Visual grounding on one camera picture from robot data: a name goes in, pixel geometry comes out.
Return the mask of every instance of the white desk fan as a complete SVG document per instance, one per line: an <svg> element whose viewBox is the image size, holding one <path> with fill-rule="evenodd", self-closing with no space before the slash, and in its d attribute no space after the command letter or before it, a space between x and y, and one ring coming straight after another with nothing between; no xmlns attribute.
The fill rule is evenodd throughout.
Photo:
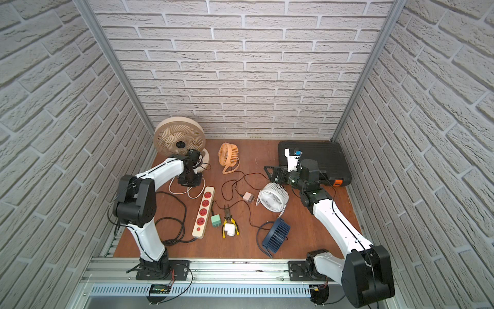
<svg viewBox="0 0 494 309"><path fill-rule="evenodd" d="M259 192L256 205L261 203L273 213L280 213L281 217L288 203L288 192L280 184L270 182Z"/></svg>

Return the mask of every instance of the wooden table surface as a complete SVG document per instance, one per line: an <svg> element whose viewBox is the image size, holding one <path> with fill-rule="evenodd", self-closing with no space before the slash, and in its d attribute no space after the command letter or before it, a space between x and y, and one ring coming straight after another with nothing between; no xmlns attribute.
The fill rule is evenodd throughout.
<svg viewBox="0 0 494 309"><path fill-rule="evenodd" d="M215 189L215 205L213 211L215 214L220 214L221 220L224 220L224 211L217 208L217 205L225 207L226 205L232 205L234 202L241 200L241 197L234 192L233 199L231 201L225 201L221 195L221 185L230 179L240 179L241 173L232 173L224 175L222 173L223 167L218 162L217 153L222 143L228 142L238 146L240 167L238 171L242 171L246 174L259 172L264 174L264 166L277 166L278 165L278 140L233 140L233 139L209 139L206 141L206 149L209 152L211 164L210 171L204 171L203 177L206 180L206 186L213 186ZM154 160L153 166L163 162L164 156L158 154ZM247 176L249 183L255 188L263 188L268 180L261 175L249 175ZM223 188L223 192L226 199L232 197L231 184L226 184ZM160 188L160 191L168 192L168 182ZM338 248L329 232L323 226L319 220L317 220L310 212L303 207L300 199L297 198L292 190L287 187L289 194L289 201L285 213L283 214L283 220L291 226L288 234L288 240L286 240L279 251L274 254L276 259L304 259L307 252L325 248L328 249L333 255L343 258L343 255ZM184 192L185 187L177 184L176 180L171 186L174 192ZM202 189L196 187L191 189L190 195L196 196ZM332 195L333 189L331 187L325 187L325 189ZM353 226L360 231L360 227L357 223L352 205L348 198L348 193L345 187L338 187L336 189L335 202L340 208L341 212L346 218L353 224ZM257 197L259 191L252 190L245 181L240 181L237 184L237 190L244 194L245 191L249 191ZM199 204L201 197L198 199L190 199L187 194L177 195L177 197L187 205L187 218L185 220L185 236L183 240L192 239L192 229L194 222L199 211ZM156 197L157 211L155 220L162 217L175 217L180 220L183 219L184 209L183 206L176 201L173 197L158 194ZM254 225L261 225L267 221L274 221L278 217L277 213L273 213L261 204L258 206L254 202L250 203L250 209L252 211L251 221ZM249 225L249 210L247 205L240 202L233 206L231 209L231 215L233 219L238 223L240 235L234 237L227 236L226 239L222 238L221 227L214 228L211 226L210 220L208 220L208 227L204 238L198 239L192 243L179 243L174 246L167 247L169 256L171 258L268 258L265 254L260 252L256 245L255 236L257 228ZM173 220L162 220L156 226L158 234L161 240L174 238L180 230L180 224ZM266 236L267 231L259 232L259 244ZM139 249L132 238L130 232L126 229L123 233L120 242L115 250L114 257L139 257Z"/></svg>

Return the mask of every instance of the white brick wallpaper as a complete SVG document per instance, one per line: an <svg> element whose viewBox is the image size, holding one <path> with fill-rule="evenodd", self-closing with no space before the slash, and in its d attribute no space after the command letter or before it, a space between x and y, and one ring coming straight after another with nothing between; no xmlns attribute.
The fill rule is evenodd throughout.
<svg viewBox="0 0 494 309"><path fill-rule="evenodd" d="M209 138L329 139L391 1L91 5L155 125L187 116Z"/></svg>
<svg viewBox="0 0 494 309"><path fill-rule="evenodd" d="M410 308L494 303L494 0L409 0L339 137Z"/></svg>
<svg viewBox="0 0 494 309"><path fill-rule="evenodd" d="M64 308L152 141L71 1L2 1L0 42L0 307Z"/></svg>

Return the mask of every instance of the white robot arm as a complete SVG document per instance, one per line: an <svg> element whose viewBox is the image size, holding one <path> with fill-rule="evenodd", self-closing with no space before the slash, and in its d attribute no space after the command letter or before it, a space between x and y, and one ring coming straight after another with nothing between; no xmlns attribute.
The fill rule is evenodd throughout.
<svg viewBox="0 0 494 309"><path fill-rule="evenodd" d="M137 174L135 177L138 179L154 180L155 190L158 190L167 181L182 174L183 171L184 164L182 160L168 158L161 164L148 171ZM165 246L161 243L158 232L156 231L154 216L142 227L128 223L127 228L132 233L132 236L134 236L135 243L139 247L141 259L149 262L159 261L163 253L165 253Z"/></svg>
<svg viewBox="0 0 494 309"><path fill-rule="evenodd" d="M161 277L168 273L168 253L154 223L156 190L173 177L178 177L178 183L183 186L198 186L202 173L195 169L200 165L200 158L199 151L189 150L186 156L174 155L148 171L120 179L113 214L129 229L139 247L140 269Z"/></svg>
<svg viewBox="0 0 494 309"><path fill-rule="evenodd" d="M268 178L300 190L302 204L322 222L345 256L344 260L338 259L325 249L309 252L306 272L313 278L325 275L339 283L356 308L393 297L393 273L387 250L362 236L320 187L322 173L317 161L301 160L302 152L294 148L285 149L285 156L287 167L264 167Z"/></svg>

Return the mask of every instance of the power plug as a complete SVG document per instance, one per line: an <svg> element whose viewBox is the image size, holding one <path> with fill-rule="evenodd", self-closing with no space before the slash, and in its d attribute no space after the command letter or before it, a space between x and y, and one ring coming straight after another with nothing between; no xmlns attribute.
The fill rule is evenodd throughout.
<svg viewBox="0 0 494 309"><path fill-rule="evenodd" d="M246 192L244 194L244 201L246 201L247 203L250 203L252 202L252 199L254 198L254 195L250 192Z"/></svg>

